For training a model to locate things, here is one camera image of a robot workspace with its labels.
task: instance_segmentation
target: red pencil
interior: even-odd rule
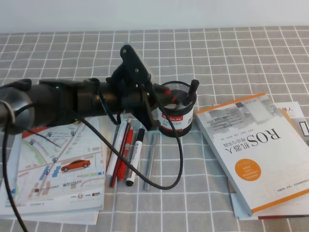
[[[129,133],[127,135],[127,138],[126,138],[126,146],[125,146],[125,152],[124,152],[124,157],[126,159],[127,159],[127,155],[129,153],[130,146],[132,143],[132,137],[133,137],[133,126],[131,126]],[[119,171],[117,173],[117,177],[119,181],[121,181],[124,178],[125,172],[126,172],[126,164],[121,162]]]

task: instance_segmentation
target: white pen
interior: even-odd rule
[[[133,151],[132,160],[131,160],[131,164],[135,168],[137,168],[139,161],[140,161],[140,151],[141,151],[141,146],[143,145],[144,134],[145,134],[145,130],[143,128],[140,128],[137,134],[136,143],[134,146],[134,151]],[[129,172],[127,175],[128,178],[126,179],[127,186],[132,186],[134,184],[135,175],[136,175],[135,172],[129,169]]]
[[[121,147],[121,143],[122,143],[122,139],[124,137],[124,134],[125,134],[125,131],[126,131],[126,124],[127,124],[127,121],[125,120],[122,120],[120,126],[119,126],[119,130],[118,130],[118,134],[117,134],[117,137],[116,137],[116,141],[115,141],[115,149],[119,152],[120,150],[120,147]],[[116,163],[117,163],[117,155],[113,152],[112,153],[112,156],[111,156],[111,159],[110,159],[110,163],[108,165],[108,168],[107,168],[107,172],[106,172],[106,176],[107,177],[111,177],[113,172],[114,172],[114,169],[115,169],[115,166],[116,166]]]

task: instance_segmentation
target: checkered tablecloth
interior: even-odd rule
[[[274,102],[299,102],[309,117],[308,26],[0,34],[0,81],[89,77],[104,81],[121,64],[119,50],[127,42],[150,66],[153,82],[199,80],[195,110],[265,92]],[[149,136],[140,160],[143,172]],[[29,231],[309,231],[307,218],[238,221],[226,175],[195,122],[182,143],[183,177],[174,189],[153,188],[147,193],[137,178],[131,188],[124,183],[106,187],[96,226],[26,222]],[[176,140],[160,135],[154,181],[171,184],[178,169]],[[0,220],[0,231],[21,229],[16,220]]]

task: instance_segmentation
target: black marker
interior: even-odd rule
[[[141,146],[143,145],[144,134],[145,134],[145,130],[143,128],[140,128],[139,133],[137,134],[137,139],[136,139],[134,151],[132,154],[132,160],[131,160],[131,164],[135,168],[137,168],[139,161],[140,161],[140,151],[141,151]],[[126,179],[127,186],[132,186],[134,184],[135,175],[136,175],[135,172],[133,172],[130,169],[128,173],[128,178]]]

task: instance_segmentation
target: white wall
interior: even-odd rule
[[[0,33],[309,25],[307,0],[0,0]]]

